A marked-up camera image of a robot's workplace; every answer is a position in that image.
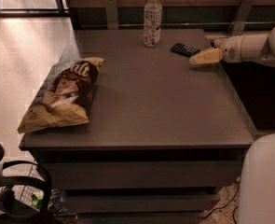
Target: plastic water bottle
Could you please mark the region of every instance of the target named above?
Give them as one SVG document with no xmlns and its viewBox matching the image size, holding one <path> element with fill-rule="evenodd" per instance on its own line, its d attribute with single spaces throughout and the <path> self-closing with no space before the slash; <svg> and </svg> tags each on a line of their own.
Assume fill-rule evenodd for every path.
<svg viewBox="0 0 275 224">
<path fill-rule="evenodd" d="M 155 48 L 160 41 L 162 4 L 159 0 L 148 0 L 144 8 L 144 45 Z"/>
</svg>

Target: window frame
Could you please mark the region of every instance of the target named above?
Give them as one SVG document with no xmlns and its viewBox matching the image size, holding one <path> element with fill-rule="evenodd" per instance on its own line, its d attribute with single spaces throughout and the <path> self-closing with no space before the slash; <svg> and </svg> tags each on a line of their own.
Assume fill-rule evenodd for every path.
<svg viewBox="0 0 275 224">
<path fill-rule="evenodd" d="M 68 17 L 62 0 L 55 0 L 57 8 L 0 8 L 0 17 Z"/>
</svg>

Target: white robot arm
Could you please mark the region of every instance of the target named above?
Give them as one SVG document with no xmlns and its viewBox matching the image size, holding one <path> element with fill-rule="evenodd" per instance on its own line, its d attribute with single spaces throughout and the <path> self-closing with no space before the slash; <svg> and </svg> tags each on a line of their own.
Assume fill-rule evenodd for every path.
<svg viewBox="0 0 275 224">
<path fill-rule="evenodd" d="M 241 171 L 239 224 L 275 223 L 275 133 L 256 140 Z"/>
<path fill-rule="evenodd" d="M 208 63 L 255 62 L 275 67 L 275 28 L 268 34 L 237 35 L 214 40 L 214 49 L 206 49 L 190 58 L 194 66 Z"/>
</svg>

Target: tabletop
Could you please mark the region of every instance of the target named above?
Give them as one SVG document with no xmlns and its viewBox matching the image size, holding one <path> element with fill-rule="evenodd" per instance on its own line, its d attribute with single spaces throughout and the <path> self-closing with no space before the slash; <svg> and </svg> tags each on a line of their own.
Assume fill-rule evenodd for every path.
<svg viewBox="0 0 275 224">
<path fill-rule="evenodd" d="M 74 31 L 60 62 L 102 57 L 89 124 L 23 136 L 20 148 L 88 150 L 248 147 L 256 132 L 221 65 L 191 67 L 176 43 L 211 46 L 200 29 L 162 30 L 143 45 L 142 30 Z"/>
</svg>

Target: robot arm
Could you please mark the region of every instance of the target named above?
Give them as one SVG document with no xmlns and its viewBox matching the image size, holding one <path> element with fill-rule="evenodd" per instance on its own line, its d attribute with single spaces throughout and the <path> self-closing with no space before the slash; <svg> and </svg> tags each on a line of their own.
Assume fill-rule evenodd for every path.
<svg viewBox="0 0 275 224">
<path fill-rule="evenodd" d="M 208 63 L 255 62 L 275 67 L 275 28 L 268 34 L 238 35 L 214 40 L 215 49 L 206 49 L 190 58 L 194 66 Z"/>
</svg>

